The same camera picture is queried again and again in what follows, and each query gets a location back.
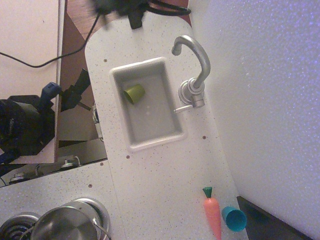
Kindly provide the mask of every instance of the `green cup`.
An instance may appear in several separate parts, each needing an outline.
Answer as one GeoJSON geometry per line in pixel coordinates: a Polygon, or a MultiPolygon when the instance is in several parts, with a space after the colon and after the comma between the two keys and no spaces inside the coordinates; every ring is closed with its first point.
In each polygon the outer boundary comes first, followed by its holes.
{"type": "Polygon", "coordinates": [[[136,84],[124,90],[123,93],[131,104],[136,104],[145,95],[146,91],[141,84],[136,84]]]}

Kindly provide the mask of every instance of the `stove burner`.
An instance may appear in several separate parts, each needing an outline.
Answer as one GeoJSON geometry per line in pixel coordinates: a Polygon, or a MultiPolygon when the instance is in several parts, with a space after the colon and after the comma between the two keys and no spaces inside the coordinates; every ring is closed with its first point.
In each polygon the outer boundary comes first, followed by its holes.
{"type": "MultiPolygon", "coordinates": [[[[0,240],[19,240],[21,235],[30,229],[39,219],[35,213],[22,213],[7,220],[0,227],[0,240]]],[[[30,240],[27,233],[22,240],[30,240]]]]}

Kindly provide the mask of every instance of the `pot handle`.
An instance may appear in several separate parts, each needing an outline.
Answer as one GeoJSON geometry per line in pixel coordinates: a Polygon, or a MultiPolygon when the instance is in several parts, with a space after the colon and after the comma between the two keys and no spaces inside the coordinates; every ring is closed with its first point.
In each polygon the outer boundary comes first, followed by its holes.
{"type": "Polygon", "coordinates": [[[109,238],[109,240],[111,240],[111,236],[109,235],[108,231],[104,229],[102,226],[100,226],[99,224],[97,224],[97,221],[95,218],[92,219],[92,222],[98,229],[100,229],[102,232],[105,233],[105,235],[109,238]]]}

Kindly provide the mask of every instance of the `blue cup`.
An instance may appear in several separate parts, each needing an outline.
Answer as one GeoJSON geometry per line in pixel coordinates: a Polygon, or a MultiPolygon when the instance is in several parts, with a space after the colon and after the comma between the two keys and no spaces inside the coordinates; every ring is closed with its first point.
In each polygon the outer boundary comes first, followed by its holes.
{"type": "Polygon", "coordinates": [[[226,206],[222,210],[222,218],[227,227],[234,232],[242,231],[247,225],[245,213],[233,206],[226,206]]]}

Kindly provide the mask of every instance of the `white wall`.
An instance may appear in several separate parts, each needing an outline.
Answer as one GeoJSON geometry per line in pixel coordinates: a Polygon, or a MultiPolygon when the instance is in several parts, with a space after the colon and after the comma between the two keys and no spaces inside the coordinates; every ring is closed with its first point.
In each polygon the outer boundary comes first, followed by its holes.
{"type": "Polygon", "coordinates": [[[320,2],[190,0],[239,193],[320,239],[320,2]]]}

